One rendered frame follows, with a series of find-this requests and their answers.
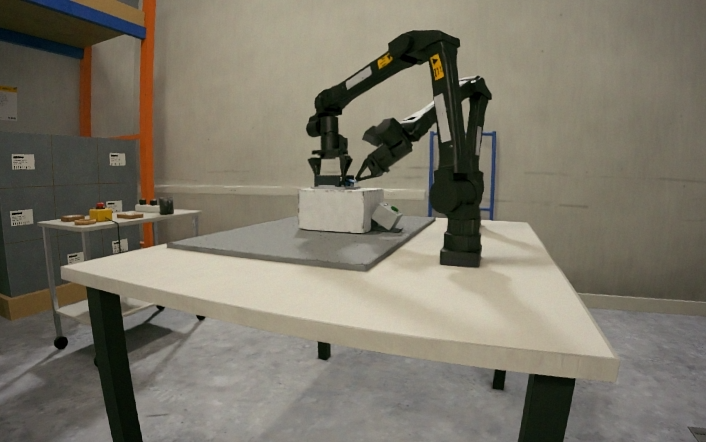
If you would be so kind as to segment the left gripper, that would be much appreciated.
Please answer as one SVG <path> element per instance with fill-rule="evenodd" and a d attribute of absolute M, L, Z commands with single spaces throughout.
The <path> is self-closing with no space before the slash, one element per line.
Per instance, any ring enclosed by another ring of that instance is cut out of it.
<path fill-rule="evenodd" d="M 341 169 L 341 177 L 342 181 L 345 181 L 347 171 L 353 161 L 353 158 L 351 156 L 348 156 L 348 150 L 344 149 L 339 149 L 339 133 L 332 133 L 329 132 L 329 135 L 326 135 L 326 133 L 321 133 L 321 150 L 312 150 L 312 155 L 315 154 L 322 154 L 318 155 L 318 157 L 310 157 L 310 159 L 307 159 L 311 169 L 313 170 L 314 175 L 320 175 L 321 172 L 321 163 L 322 160 L 320 159 L 335 159 L 339 158 L 340 160 L 340 169 Z M 339 149 L 339 150 L 335 150 Z M 344 152 L 345 151 L 345 152 Z M 342 155 L 342 154 L 347 154 L 347 155 Z M 324 158 L 325 154 L 325 158 Z M 346 162 L 346 164 L 345 164 Z M 316 169 L 315 169 L 316 167 Z M 316 171 L 317 170 L 317 171 Z M 344 170 L 344 172 L 343 172 Z"/>

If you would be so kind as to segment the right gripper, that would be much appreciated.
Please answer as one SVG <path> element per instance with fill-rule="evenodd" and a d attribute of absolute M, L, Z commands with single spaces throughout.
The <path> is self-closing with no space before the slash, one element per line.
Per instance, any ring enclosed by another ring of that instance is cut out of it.
<path fill-rule="evenodd" d="M 386 173 L 388 173 L 390 171 L 390 169 L 387 167 L 390 167 L 393 164 L 395 164 L 397 161 L 399 161 L 396 156 L 392 157 L 391 155 L 393 154 L 393 152 L 392 151 L 390 151 L 390 152 L 391 152 L 390 154 L 388 154 L 387 156 L 385 156 L 383 159 L 381 159 L 378 162 L 376 161 L 376 159 L 374 158 L 372 153 L 367 155 L 367 158 L 364 160 L 359 172 L 357 173 L 357 175 L 355 177 L 356 181 L 358 182 L 358 181 L 363 181 L 363 180 L 367 180 L 367 179 L 381 177 L 383 175 L 383 173 L 385 173 L 386 171 L 387 171 Z M 376 163 L 376 165 L 375 165 L 375 163 Z M 365 169 L 367 167 L 369 168 L 371 175 L 360 178 L 361 174 L 365 171 Z"/>

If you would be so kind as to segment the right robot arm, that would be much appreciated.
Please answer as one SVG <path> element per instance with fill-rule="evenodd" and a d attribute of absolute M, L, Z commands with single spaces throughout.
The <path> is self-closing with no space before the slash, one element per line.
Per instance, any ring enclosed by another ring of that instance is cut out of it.
<path fill-rule="evenodd" d="M 480 185 L 483 194 L 484 173 L 479 171 L 479 157 L 485 112 L 489 100 L 492 100 L 492 94 L 485 85 L 485 79 L 480 76 L 459 79 L 459 84 L 461 102 L 469 98 L 469 117 L 466 132 L 467 153 L 471 169 L 474 170 L 475 181 Z M 416 120 L 414 120 L 415 118 Z M 410 121 L 407 122 L 408 120 Z M 411 142 L 419 142 L 421 137 L 428 133 L 428 130 L 434 123 L 436 123 L 436 117 L 434 102 L 432 102 L 423 108 L 423 110 L 407 117 L 400 123 L 395 118 L 383 119 L 378 126 L 373 125 L 366 130 L 362 140 L 378 147 L 371 152 L 377 162 L 390 154 L 390 151 L 393 152 L 392 157 L 396 156 L 397 159 L 400 160 L 413 151 L 413 144 Z M 390 151 L 388 146 L 391 146 Z"/>

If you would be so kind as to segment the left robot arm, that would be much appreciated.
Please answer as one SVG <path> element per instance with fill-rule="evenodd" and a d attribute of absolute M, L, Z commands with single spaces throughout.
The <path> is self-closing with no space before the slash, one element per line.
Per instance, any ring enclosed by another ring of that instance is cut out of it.
<path fill-rule="evenodd" d="M 390 54 L 385 52 L 341 83 L 320 92 L 314 101 L 316 114 L 309 117 L 306 132 L 312 138 L 321 133 L 339 133 L 339 118 L 335 116 L 343 115 L 342 110 L 353 99 L 398 72 L 428 61 L 439 147 L 439 170 L 434 171 L 429 200 L 435 211 L 448 217 L 440 258 L 479 261 L 482 244 L 477 218 L 482 189 L 474 180 L 467 154 L 457 69 L 460 39 L 441 30 L 406 33 L 388 43 Z M 475 205 L 465 206 L 468 204 Z"/>

